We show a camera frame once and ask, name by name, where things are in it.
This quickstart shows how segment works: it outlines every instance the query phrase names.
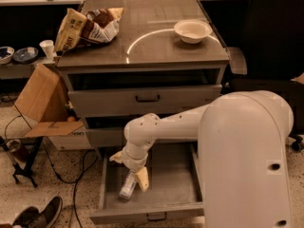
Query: bottle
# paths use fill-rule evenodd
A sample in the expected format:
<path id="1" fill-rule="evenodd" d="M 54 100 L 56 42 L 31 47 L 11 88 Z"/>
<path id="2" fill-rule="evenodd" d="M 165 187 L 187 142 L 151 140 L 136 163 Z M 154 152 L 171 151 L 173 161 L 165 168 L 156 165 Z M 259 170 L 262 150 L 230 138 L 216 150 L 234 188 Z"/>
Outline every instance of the bottle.
<path id="1" fill-rule="evenodd" d="M 137 184 L 135 173 L 132 171 L 129 171 L 128 175 L 126 176 L 126 179 L 123 183 L 120 197 L 125 200 L 130 200 L 134 191 L 134 188 Z"/>

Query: white paper cup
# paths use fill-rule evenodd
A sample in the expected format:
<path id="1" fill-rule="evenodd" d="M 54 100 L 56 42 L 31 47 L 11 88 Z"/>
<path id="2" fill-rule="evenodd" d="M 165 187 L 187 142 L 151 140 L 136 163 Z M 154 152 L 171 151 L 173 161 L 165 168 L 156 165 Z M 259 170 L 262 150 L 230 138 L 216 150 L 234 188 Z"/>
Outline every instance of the white paper cup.
<path id="1" fill-rule="evenodd" d="M 39 46 L 42 48 L 47 58 L 53 60 L 54 56 L 56 56 L 56 52 L 54 52 L 54 42 L 52 40 L 42 41 Z"/>

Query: black chair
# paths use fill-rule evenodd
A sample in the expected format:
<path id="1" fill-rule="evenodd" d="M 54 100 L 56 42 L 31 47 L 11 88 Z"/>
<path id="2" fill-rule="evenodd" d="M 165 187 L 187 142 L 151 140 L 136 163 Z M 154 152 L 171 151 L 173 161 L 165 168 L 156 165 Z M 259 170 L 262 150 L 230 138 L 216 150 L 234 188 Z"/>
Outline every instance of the black chair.
<path id="1" fill-rule="evenodd" d="M 294 113 L 293 148 L 302 149 L 304 85 L 291 79 L 304 72 L 304 0 L 250 0 L 239 48 L 229 51 L 224 92 L 281 95 Z"/>

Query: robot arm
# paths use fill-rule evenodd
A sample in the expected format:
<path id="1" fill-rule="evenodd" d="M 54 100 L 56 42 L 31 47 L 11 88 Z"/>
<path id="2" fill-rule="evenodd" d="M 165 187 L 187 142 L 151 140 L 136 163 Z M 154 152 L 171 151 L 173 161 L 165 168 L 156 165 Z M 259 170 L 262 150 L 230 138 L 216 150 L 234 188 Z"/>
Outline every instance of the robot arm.
<path id="1" fill-rule="evenodd" d="M 155 140 L 197 140 L 206 227 L 291 228 L 285 144 L 293 123 L 280 96 L 236 92 L 168 118 L 147 114 L 129 122 L 126 146 L 110 159 L 135 173 L 144 191 Z"/>

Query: black screw hole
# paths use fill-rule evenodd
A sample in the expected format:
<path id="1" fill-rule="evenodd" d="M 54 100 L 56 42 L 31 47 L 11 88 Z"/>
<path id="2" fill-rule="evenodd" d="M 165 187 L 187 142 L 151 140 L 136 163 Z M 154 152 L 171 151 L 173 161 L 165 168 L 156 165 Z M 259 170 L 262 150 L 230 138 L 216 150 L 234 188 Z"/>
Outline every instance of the black screw hole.
<path id="1" fill-rule="evenodd" d="M 287 225 L 287 221 L 281 220 L 275 224 L 275 227 L 284 227 L 285 225 Z"/>
<path id="2" fill-rule="evenodd" d="M 268 168 L 269 168 L 271 171 L 277 171 L 280 167 L 281 167 L 281 165 L 280 165 L 279 163 L 273 163 L 273 164 L 271 164 Z"/>

